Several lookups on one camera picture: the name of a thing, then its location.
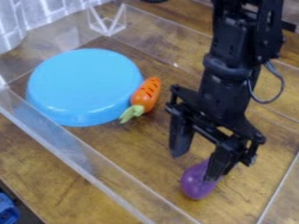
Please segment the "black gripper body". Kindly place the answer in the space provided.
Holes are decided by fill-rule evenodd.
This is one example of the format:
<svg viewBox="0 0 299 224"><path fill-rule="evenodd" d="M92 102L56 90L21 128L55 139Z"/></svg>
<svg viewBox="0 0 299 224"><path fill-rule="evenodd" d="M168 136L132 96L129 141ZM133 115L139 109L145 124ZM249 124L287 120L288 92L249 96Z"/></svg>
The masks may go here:
<svg viewBox="0 0 299 224"><path fill-rule="evenodd" d="M231 146L236 163L252 165L265 137L245 118L257 83L260 64L252 59L228 61L207 55L200 88L171 86L172 97L165 111L183 114L192 123L193 135L201 134L215 145Z"/></svg>

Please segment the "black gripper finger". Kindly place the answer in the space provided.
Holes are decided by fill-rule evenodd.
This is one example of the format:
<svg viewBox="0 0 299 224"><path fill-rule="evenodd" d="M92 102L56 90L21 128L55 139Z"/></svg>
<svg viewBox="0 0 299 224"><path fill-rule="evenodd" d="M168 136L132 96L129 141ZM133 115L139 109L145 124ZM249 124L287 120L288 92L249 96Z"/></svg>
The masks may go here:
<svg viewBox="0 0 299 224"><path fill-rule="evenodd" d="M219 145L209 156L204 175L205 182L215 182L224 176L236 163L236 151L231 146Z"/></svg>
<svg viewBox="0 0 299 224"><path fill-rule="evenodd" d="M192 122L183 114L172 114L169 130L169 150L175 158L188 152L193 137Z"/></svg>

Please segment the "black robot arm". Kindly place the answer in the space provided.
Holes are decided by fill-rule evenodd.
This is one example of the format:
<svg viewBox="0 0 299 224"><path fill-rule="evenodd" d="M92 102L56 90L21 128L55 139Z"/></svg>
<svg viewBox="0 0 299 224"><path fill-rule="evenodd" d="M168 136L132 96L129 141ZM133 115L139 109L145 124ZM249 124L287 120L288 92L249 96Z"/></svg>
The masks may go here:
<svg viewBox="0 0 299 224"><path fill-rule="evenodd" d="M245 118L260 68L271 73L285 41L281 32L284 0L211 0L212 41L203 58L200 88L171 86L165 103L171 114L169 149L183 155L196 133L216 145L203 176L213 182L236 163L252 165L264 135Z"/></svg>

